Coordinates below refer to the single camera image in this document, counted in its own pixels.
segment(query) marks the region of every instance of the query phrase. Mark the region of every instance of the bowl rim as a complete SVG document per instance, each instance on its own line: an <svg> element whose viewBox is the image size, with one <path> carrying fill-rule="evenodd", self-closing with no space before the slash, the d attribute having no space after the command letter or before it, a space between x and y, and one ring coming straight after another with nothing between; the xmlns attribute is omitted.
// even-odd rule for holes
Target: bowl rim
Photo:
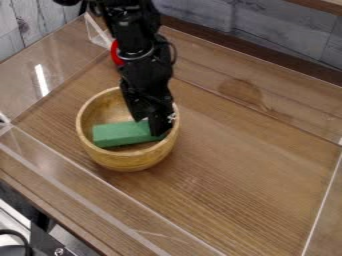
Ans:
<svg viewBox="0 0 342 256"><path fill-rule="evenodd" d="M97 99L99 97L101 97L104 94L108 94L109 92L115 92L119 91L120 87L113 87L109 89L105 89L104 91L101 91L100 93L97 93L95 96L92 96L87 102L83 104L77 116L76 116L76 133L79 135L79 138L81 140L81 142L87 145L87 147L89 147L93 151L97 151L99 153L103 153L105 155L109 156L121 156L121 157L129 157L129 156L139 156L139 155L144 155L145 153L151 153L153 152L157 148L160 148L167 141L169 140L171 137L176 136L177 130L179 130L179 126L180 126L180 120L179 120L179 110L176 107L176 104L173 103L173 109L175 109L175 113L176 113L176 119L175 119L175 123L173 123L173 127L171 129L169 134L167 135L167 137L159 141L153 146L144 148L144 149L139 149L136 151L129 151L129 152L113 152L109 150L105 150L100 147L97 147L85 137L85 134L83 132L83 128L81 128L81 117L84 114L85 109L88 108L89 104L93 102L95 99Z"/></svg>

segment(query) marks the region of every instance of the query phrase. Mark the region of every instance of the green sponge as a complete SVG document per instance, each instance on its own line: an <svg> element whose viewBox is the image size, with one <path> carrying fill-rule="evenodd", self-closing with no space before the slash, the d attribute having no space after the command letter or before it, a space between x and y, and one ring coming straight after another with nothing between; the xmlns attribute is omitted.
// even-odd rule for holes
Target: green sponge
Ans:
<svg viewBox="0 0 342 256"><path fill-rule="evenodd" d="M165 135L151 136L148 121L129 121L115 124L96 125L92 128L92 141L100 148L132 145L160 141Z"/></svg>

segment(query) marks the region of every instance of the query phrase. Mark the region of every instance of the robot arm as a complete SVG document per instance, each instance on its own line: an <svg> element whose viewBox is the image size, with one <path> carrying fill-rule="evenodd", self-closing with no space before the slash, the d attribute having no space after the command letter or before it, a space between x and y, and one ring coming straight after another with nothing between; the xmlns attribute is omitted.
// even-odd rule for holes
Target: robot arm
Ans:
<svg viewBox="0 0 342 256"><path fill-rule="evenodd" d="M80 0L53 1L72 5ZM168 90L175 59L171 57L169 42L157 34L160 14L151 0L91 2L100 10L116 39L112 55L119 59L120 88L131 115L135 121L148 118L151 135L159 136L172 127L175 118Z"/></svg>

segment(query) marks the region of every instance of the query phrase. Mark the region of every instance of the green block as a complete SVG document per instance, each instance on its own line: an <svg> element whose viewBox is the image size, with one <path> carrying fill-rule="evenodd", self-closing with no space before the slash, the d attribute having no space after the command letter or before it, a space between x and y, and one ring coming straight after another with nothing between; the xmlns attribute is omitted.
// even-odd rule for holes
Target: green block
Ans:
<svg viewBox="0 0 342 256"><path fill-rule="evenodd" d="M151 136L148 121L129 121L96 125L92 128L92 141L100 148L117 147L163 140L165 135Z"/></svg>

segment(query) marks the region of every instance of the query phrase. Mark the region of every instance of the wooden bowl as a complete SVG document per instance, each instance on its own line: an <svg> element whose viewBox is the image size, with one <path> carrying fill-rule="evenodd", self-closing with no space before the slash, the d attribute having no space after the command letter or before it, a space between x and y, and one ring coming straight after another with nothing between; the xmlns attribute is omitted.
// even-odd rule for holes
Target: wooden bowl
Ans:
<svg viewBox="0 0 342 256"><path fill-rule="evenodd" d="M179 134L179 111L175 106L176 121L169 134L160 142L131 145L113 149L101 149L92 143L92 127L132 120L119 88L95 95L83 105L76 117L76 131L81 145L103 167L119 172L141 171L157 164L169 154Z"/></svg>

